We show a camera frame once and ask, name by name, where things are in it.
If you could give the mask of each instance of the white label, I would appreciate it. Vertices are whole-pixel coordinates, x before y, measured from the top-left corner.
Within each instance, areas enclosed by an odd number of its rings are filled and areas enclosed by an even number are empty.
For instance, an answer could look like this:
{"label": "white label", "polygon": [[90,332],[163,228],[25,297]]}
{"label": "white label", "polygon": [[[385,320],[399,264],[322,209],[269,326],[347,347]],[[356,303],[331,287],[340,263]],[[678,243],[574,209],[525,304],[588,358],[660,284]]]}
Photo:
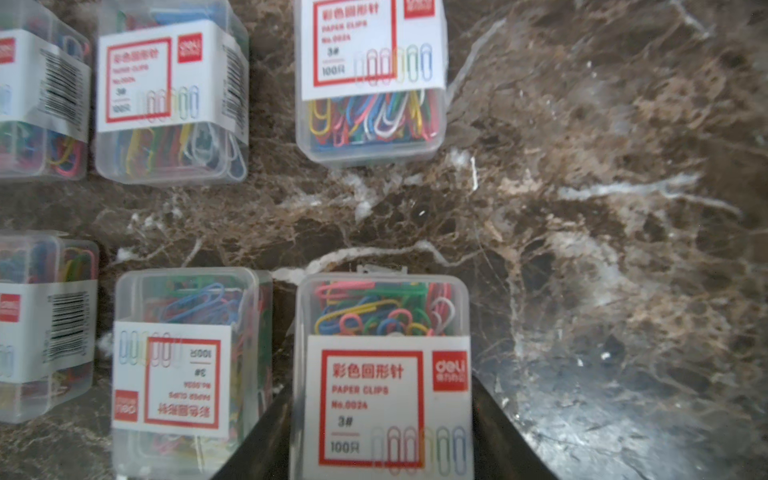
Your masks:
{"label": "white label", "polygon": [[115,322],[112,427],[227,439],[232,329]]}
{"label": "white label", "polygon": [[474,478],[471,376],[468,336],[310,336],[303,477]]}
{"label": "white label", "polygon": [[97,130],[210,122],[248,143],[248,60],[211,20],[99,38]]}
{"label": "white label", "polygon": [[0,283],[0,382],[93,362],[97,284]]}
{"label": "white label", "polygon": [[301,0],[301,98],[445,88],[442,0]]}
{"label": "white label", "polygon": [[91,68],[83,61],[26,30],[0,32],[0,122],[85,142],[90,104]]}

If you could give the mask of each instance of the paper clip illustration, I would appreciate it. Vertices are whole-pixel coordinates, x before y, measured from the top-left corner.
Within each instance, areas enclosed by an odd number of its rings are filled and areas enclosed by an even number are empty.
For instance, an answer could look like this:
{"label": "paper clip illustration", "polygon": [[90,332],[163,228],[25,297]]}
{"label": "paper clip illustration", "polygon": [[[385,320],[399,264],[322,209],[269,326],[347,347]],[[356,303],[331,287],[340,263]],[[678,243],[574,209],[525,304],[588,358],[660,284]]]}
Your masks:
{"label": "paper clip illustration", "polygon": [[432,80],[432,46],[425,43],[421,48],[422,78],[424,81]]}
{"label": "paper clip illustration", "polygon": [[366,56],[361,52],[355,52],[353,60],[353,72],[355,75],[355,83],[362,84],[367,78]]}
{"label": "paper clip illustration", "polygon": [[424,427],[421,433],[424,451],[424,473],[431,477],[435,472],[435,433],[429,427]]}
{"label": "paper clip illustration", "polygon": [[0,111],[4,115],[9,115],[11,113],[11,99],[11,85],[0,85]]}
{"label": "paper clip illustration", "polygon": [[197,118],[200,116],[200,89],[197,87],[197,85],[192,85],[189,90],[189,107],[190,116],[192,118]]}
{"label": "paper clip illustration", "polygon": [[381,427],[371,430],[371,460],[373,468],[384,468],[384,429]]}
{"label": "paper clip illustration", "polygon": [[397,83],[401,84],[406,81],[406,72],[408,67],[406,66],[406,51],[402,47],[397,48],[396,59],[394,59],[395,66],[397,67]]}
{"label": "paper clip illustration", "polygon": [[366,77],[371,85],[379,83],[379,53],[373,49],[366,54]]}
{"label": "paper clip illustration", "polygon": [[13,376],[13,346],[0,345],[0,377]]}
{"label": "paper clip illustration", "polygon": [[451,432],[446,427],[440,427],[436,433],[437,469],[440,475],[451,475]]}
{"label": "paper clip illustration", "polygon": [[460,426],[453,429],[453,466],[456,475],[467,472],[467,432]]}
{"label": "paper clip illustration", "polygon": [[406,50],[406,66],[408,79],[411,82],[419,81],[419,47],[410,45]]}
{"label": "paper clip illustration", "polygon": [[386,458],[389,465],[389,473],[398,475],[400,467],[393,463],[400,462],[402,459],[402,433],[397,427],[389,427],[386,431]]}
{"label": "paper clip illustration", "polygon": [[388,48],[382,48],[379,54],[379,72],[382,76],[382,83],[389,85],[389,78],[392,77],[392,51]]}
{"label": "paper clip illustration", "polygon": [[[419,451],[422,449],[419,441],[419,433],[413,427],[406,427],[402,431],[402,455],[403,462],[418,463],[421,460]],[[416,468],[406,468],[406,472],[414,475]]]}

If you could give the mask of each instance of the brown marble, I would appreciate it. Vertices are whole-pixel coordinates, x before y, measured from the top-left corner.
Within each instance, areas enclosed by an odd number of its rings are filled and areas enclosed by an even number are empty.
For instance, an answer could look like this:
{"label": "brown marble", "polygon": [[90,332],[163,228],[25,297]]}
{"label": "brown marble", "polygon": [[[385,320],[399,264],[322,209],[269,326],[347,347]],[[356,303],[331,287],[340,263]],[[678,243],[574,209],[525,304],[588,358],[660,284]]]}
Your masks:
{"label": "brown marble", "polygon": [[[45,3],[94,31],[94,3]],[[559,477],[768,478],[765,2],[446,0],[445,146],[336,172],[294,143],[290,2],[233,6],[253,49],[244,184],[0,190],[0,227],[99,242],[100,336],[127,270],[274,270],[284,384],[301,269],[449,273],[475,374]],[[0,426],[0,478],[113,475],[99,365],[87,396]]]}

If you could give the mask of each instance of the plastic box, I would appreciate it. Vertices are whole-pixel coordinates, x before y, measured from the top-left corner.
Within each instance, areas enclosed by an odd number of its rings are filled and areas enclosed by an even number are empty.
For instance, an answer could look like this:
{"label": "plastic box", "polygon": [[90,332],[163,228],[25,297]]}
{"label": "plastic box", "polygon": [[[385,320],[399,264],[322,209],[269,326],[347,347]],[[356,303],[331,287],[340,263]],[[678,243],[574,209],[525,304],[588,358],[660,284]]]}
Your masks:
{"label": "plastic box", "polygon": [[[46,233],[0,235],[0,283],[59,283],[97,278],[98,248],[92,242]],[[8,368],[13,364],[12,353],[7,348],[2,350],[0,366]],[[0,422],[20,423],[40,416],[87,392],[92,381],[93,362],[58,370],[36,382],[0,381]]]}
{"label": "plastic box", "polygon": [[[302,71],[301,38],[302,35],[309,35],[310,31],[303,31],[301,28],[300,3],[295,0],[293,10],[296,37],[296,143],[302,152],[310,160],[327,167],[370,166],[433,158],[445,140],[445,129],[448,125],[443,89],[403,90],[402,79],[399,78],[391,81],[392,90],[388,94],[303,101],[302,75],[312,73]],[[445,71],[435,71],[434,75],[445,77],[448,67],[448,34],[442,7],[439,10],[443,35],[433,41],[443,44]],[[392,62],[403,65],[408,55],[408,51],[399,48],[396,55],[391,55]],[[418,55],[426,55],[426,52],[419,52]],[[356,83],[364,81],[367,80],[359,78]],[[351,84],[349,90],[354,91],[355,86]],[[328,122],[327,118],[329,109],[331,122]],[[393,130],[386,126],[387,124],[381,123],[386,121],[386,118],[382,121],[377,119],[370,124],[360,120],[373,120],[377,111],[387,112],[386,117],[393,121],[399,116],[402,121]],[[383,137],[377,134],[378,132],[388,136]]]}
{"label": "plastic box", "polygon": [[[272,280],[269,273],[240,267],[126,273],[115,287],[115,321],[113,399],[122,381],[118,367],[131,362],[124,357],[132,355],[124,345],[130,337],[122,334],[123,325],[130,323],[122,322],[146,323],[150,336],[162,336],[163,323],[182,328],[222,325],[231,329],[231,333],[226,334],[231,338],[233,352],[230,378],[220,379],[222,385],[225,382],[230,385],[228,439],[165,435],[120,429],[115,425],[112,429],[113,465],[119,475],[157,480],[209,478],[237,450],[271,403]],[[183,337],[194,338],[194,335],[184,333]]]}
{"label": "plastic box", "polygon": [[[363,304],[376,305],[376,308],[363,309],[364,311],[358,312],[357,317],[348,313],[336,314],[335,318],[333,317],[334,312],[359,310]],[[310,438],[305,433],[309,338],[334,336],[336,339],[334,346],[340,348],[349,335],[403,336],[403,334],[468,337],[469,295],[464,283],[453,276],[443,275],[321,273],[309,275],[299,285],[296,292],[296,345],[293,364],[291,480],[316,480],[314,476],[306,475],[302,467],[302,458],[306,449],[304,442],[317,443],[315,438]],[[381,419],[388,416],[386,413],[379,415]],[[355,468],[347,470],[349,473],[341,475],[350,475],[349,478],[355,478],[355,475],[359,475],[357,478],[371,478],[365,468],[360,468],[357,472]],[[406,475],[401,470],[399,474],[400,478],[412,478],[413,473],[409,471],[410,475]]]}
{"label": "plastic box", "polygon": [[[208,19],[232,35],[249,58],[249,38],[226,0],[102,0],[99,36]],[[104,99],[97,99],[104,108]],[[177,96],[173,91],[173,103]],[[190,104],[194,93],[187,92]],[[248,173],[249,149],[234,134],[208,122],[97,132],[96,170],[123,184],[157,186],[232,184]]]}
{"label": "plastic box", "polygon": [[[91,66],[91,43],[39,3],[0,0],[0,31],[15,28],[29,31]],[[14,94],[4,83],[0,80],[0,112],[5,112],[5,102]],[[90,101],[88,92],[85,97]],[[84,142],[26,122],[0,122],[0,180],[80,180],[87,165]]]}

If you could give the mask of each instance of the deli logo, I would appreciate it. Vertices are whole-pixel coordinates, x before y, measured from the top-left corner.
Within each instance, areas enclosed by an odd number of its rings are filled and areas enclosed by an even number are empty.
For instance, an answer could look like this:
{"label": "deli logo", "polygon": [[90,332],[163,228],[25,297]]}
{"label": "deli logo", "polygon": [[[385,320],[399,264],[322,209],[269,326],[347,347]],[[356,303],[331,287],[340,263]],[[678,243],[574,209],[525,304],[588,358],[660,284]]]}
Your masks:
{"label": "deli logo", "polygon": [[114,391],[114,419],[123,422],[138,422],[139,392],[131,390]]}
{"label": "deli logo", "polygon": [[468,392],[468,365],[464,350],[432,352],[432,389],[435,392]]}
{"label": "deli logo", "polygon": [[22,310],[22,296],[3,293],[0,295],[0,322],[17,323]]}
{"label": "deli logo", "polygon": [[406,0],[405,18],[422,18],[435,16],[435,0]]}
{"label": "deli logo", "polygon": [[16,39],[0,38],[0,65],[13,63],[16,59]]}
{"label": "deli logo", "polygon": [[179,63],[203,60],[203,34],[179,35]]}

